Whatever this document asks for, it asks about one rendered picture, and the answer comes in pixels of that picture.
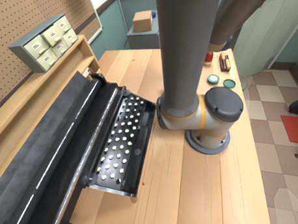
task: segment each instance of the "wooden table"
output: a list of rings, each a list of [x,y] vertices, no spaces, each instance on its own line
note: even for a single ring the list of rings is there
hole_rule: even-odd
[[[231,71],[221,72],[219,53],[204,67],[197,93],[213,87],[207,76],[236,82],[245,104],[232,51]],[[152,102],[163,92],[159,49],[106,51],[100,59],[105,78]],[[185,131],[162,130],[155,119],[137,198],[86,188],[71,223],[84,224],[269,224],[261,172],[246,105],[231,127],[228,148],[218,155],[192,149]]]

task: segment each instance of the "drawer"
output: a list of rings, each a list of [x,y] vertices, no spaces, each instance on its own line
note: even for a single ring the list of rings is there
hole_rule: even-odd
[[[49,70],[51,66],[58,60],[58,57],[55,53],[49,48],[44,52],[39,58],[37,58],[38,63],[45,69]]]
[[[62,54],[64,54],[65,51],[68,49],[68,45],[66,42],[62,39],[58,44],[51,47],[52,51],[54,51],[55,55],[57,57],[60,57]]]
[[[72,26],[70,25],[70,22],[67,20],[66,16],[63,16],[61,19],[59,19],[57,22],[54,23],[57,27],[59,27],[60,32],[62,34],[69,31]]]
[[[37,59],[49,48],[49,46],[46,41],[38,35],[26,44],[24,48],[32,55],[32,57],[34,57],[34,59]]]
[[[63,34],[60,32],[59,27],[57,27],[56,25],[53,25],[49,29],[44,31],[41,34],[41,36],[47,42],[47,44],[53,47],[56,43],[58,43],[62,39]]]
[[[77,35],[73,29],[70,29],[65,35],[63,35],[63,39],[68,44],[68,47],[70,47],[77,40]]]

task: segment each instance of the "teal round lid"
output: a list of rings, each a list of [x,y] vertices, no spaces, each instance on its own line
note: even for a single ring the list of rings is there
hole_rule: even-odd
[[[223,84],[224,84],[224,87],[229,88],[229,89],[234,88],[236,86],[235,81],[233,81],[231,79],[224,80]]]
[[[219,82],[219,77],[217,75],[210,75],[208,76],[208,83],[210,83],[211,85],[216,85]]]

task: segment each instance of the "tiled floor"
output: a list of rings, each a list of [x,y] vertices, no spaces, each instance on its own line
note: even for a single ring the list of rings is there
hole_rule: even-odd
[[[298,224],[298,143],[292,143],[281,115],[298,100],[287,70],[266,70],[248,77],[245,99],[262,173],[271,224]]]

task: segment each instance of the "drawer label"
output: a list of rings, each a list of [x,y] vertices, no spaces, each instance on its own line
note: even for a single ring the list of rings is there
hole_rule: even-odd
[[[38,41],[35,44],[33,44],[31,47],[36,51],[42,44]]]
[[[73,35],[72,35],[72,34],[69,34],[69,35],[67,36],[67,39],[71,39],[71,37],[73,37]]]
[[[47,63],[51,58],[52,58],[52,56],[50,54],[46,55],[44,57],[44,62]]]
[[[63,28],[63,27],[66,25],[66,23],[65,23],[65,21],[63,21],[63,22],[60,23],[59,25],[60,25],[61,28]]]
[[[54,36],[56,36],[56,34],[57,34],[56,30],[53,30],[52,32],[50,32],[49,36],[53,38]]]
[[[62,47],[63,47],[63,44],[60,43],[60,44],[58,44],[58,45],[56,46],[56,49],[57,49],[57,50],[60,50]]]

